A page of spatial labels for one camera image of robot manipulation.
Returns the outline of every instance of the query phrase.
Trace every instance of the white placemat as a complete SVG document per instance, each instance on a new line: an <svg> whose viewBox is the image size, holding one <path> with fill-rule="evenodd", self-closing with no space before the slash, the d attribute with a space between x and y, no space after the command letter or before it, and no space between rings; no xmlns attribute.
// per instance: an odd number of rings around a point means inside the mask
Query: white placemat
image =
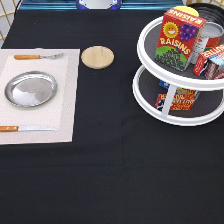
<svg viewBox="0 0 224 224"><path fill-rule="evenodd" d="M52 55L61 52L65 53L65 57L54 61L23 61L22 65L12 57L15 54ZM77 49L0 50L0 72L4 66L0 76L0 125L44 125L58 128L58 131L0 133L0 144L72 141L78 64ZM15 107L4 96L5 85L14 76L33 70L53 75L58 83L57 93L41 106L29 109Z"/></svg>

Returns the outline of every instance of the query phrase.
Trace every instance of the grocery item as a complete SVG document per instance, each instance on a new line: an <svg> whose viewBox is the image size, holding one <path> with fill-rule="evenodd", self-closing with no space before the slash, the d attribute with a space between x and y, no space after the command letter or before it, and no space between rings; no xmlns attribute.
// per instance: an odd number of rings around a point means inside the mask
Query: grocery item
<svg viewBox="0 0 224 224"><path fill-rule="evenodd" d="M165 89L169 89L169 86L170 86L169 83L164 82L162 80L160 80L159 85L164 87ZM184 88L181 88L181 87L177 87L177 90L176 90L176 94L193 94L195 99L198 98L199 93L200 93L200 91L198 91L198 90L184 89Z"/></svg>
<svg viewBox="0 0 224 224"><path fill-rule="evenodd" d="M216 77L222 78L222 73L224 73L224 53L213 56L209 59L208 69L205 74L206 79L215 79Z"/></svg>
<svg viewBox="0 0 224 224"><path fill-rule="evenodd" d="M206 22L201 31L200 37L197 40L191 63L195 64L202 52L217 47L221 40L223 32L224 29L220 25L213 22Z"/></svg>
<svg viewBox="0 0 224 224"><path fill-rule="evenodd" d="M165 104L166 94L159 94L156 102L156 109L162 111ZM190 110L195 102L193 94L175 94L170 110Z"/></svg>
<svg viewBox="0 0 224 224"><path fill-rule="evenodd" d="M224 52L224 44L221 44L215 48L212 48L208 51L201 53L194 66L193 72L198 76L205 75L207 71L209 58L212 58L213 56L221 54L223 52Z"/></svg>
<svg viewBox="0 0 224 224"><path fill-rule="evenodd" d="M155 59L183 71L190 63L197 38L206 20L175 8L163 17Z"/></svg>

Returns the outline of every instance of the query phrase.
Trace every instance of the white rim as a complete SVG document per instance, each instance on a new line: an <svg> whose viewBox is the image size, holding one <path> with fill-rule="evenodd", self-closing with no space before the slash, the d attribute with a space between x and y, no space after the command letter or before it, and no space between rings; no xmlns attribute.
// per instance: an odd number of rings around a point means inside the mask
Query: white rim
<svg viewBox="0 0 224 224"><path fill-rule="evenodd" d="M136 101L139 103L139 105L150 115L153 117L169 123L169 124L174 124L174 125L180 125L180 126L196 126L196 125L202 125L206 124L217 117L219 117L222 112L224 111L224 99L222 99L220 105L215 109L212 113L200 116L200 117L195 117L195 118L183 118L183 117L175 117L172 115L167 115L164 116L162 113L151 106L141 95L140 90L139 90L139 78L144 71L145 67L142 65L138 71L136 72L136 75L133 80L133 93L135 96Z"/></svg>
<svg viewBox="0 0 224 224"><path fill-rule="evenodd" d="M166 81L170 84L175 86L181 86L187 89L194 89L194 90L201 90L201 91L212 91L212 90L219 90L224 89L224 79L220 80L199 80L199 79L191 79L176 75L172 72L169 72L156 63L154 63L150 57L147 55L145 51L145 38L147 34L152 30L155 26L162 23L163 17L159 17L158 19L153 20L150 22L141 32L138 45L137 45L137 52L140 61L145 66L145 68L152 73L157 78Z"/></svg>

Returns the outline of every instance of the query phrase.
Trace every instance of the knife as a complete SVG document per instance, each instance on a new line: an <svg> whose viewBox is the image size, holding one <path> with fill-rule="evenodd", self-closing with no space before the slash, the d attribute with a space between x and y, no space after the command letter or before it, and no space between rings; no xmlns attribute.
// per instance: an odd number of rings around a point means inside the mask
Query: knife
<svg viewBox="0 0 224 224"><path fill-rule="evenodd" d="M64 53L62 54L55 54L55 55L51 55L51 56L40 56L40 55L14 55L14 58L17 60L24 60L24 59L57 59L57 58L61 58L64 56Z"/></svg>
<svg viewBox="0 0 224 224"><path fill-rule="evenodd" d="M0 132L16 131L57 131L57 129L45 126L0 126Z"/></svg>

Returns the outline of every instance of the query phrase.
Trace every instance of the snack box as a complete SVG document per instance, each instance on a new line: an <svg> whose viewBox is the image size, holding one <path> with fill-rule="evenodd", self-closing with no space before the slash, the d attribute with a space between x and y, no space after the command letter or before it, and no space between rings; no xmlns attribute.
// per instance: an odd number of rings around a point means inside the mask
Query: snack box
<svg viewBox="0 0 224 224"><path fill-rule="evenodd" d="M169 9L163 17L155 59L183 71L189 65L206 20L177 9Z"/></svg>
<svg viewBox="0 0 224 224"><path fill-rule="evenodd" d="M159 94L156 109L162 111L165 104L166 94ZM195 102L193 94L175 94L170 110L190 110Z"/></svg>
<svg viewBox="0 0 224 224"><path fill-rule="evenodd" d="M213 56L209 59L208 69L205 74L206 79L218 79L222 78L224 73L224 53Z"/></svg>
<svg viewBox="0 0 224 224"><path fill-rule="evenodd" d="M164 87L165 89L169 89L169 86L170 86L169 83L164 82L162 80L160 80L159 85ZM177 90L176 90L176 94L193 94L195 99L198 98L199 93L200 93L200 91L198 91L198 90L184 89L181 87L177 87Z"/></svg>
<svg viewBox="0 0 224 224"><path fill-rule="evenodd" d="M205 75L209 59L224 52L224 44L201 53L194 66L194 74L198 76Z"/></svg>

